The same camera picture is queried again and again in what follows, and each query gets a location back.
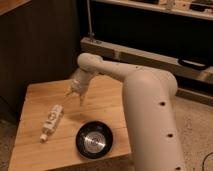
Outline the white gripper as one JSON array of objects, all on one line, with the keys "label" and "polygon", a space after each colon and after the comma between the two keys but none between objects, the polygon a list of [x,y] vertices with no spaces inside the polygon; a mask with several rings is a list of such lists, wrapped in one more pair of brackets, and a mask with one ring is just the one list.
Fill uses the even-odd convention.
[{"label": "white gripper", "polygon": [[85,93],[88,90],[90,81],[96,75],[96,72],[89,72],[78,68],[71,76],[71,84],[70,88],[66,93],[66,97],[72,95],[74,92],[80,94],[80,106],[83,106],[85,100]]}]

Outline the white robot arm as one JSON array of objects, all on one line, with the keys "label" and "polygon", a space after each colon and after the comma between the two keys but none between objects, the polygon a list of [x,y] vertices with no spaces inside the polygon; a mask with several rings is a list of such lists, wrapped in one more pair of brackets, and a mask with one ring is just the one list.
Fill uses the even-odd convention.
[{"label": "white robot arm", "polygon": [[106,61],[82,53],[70,91],[84,96],[98,74],[122,83],[122,103],[135,171],[187,171],[171,99],[174,75],[152,67]]}]

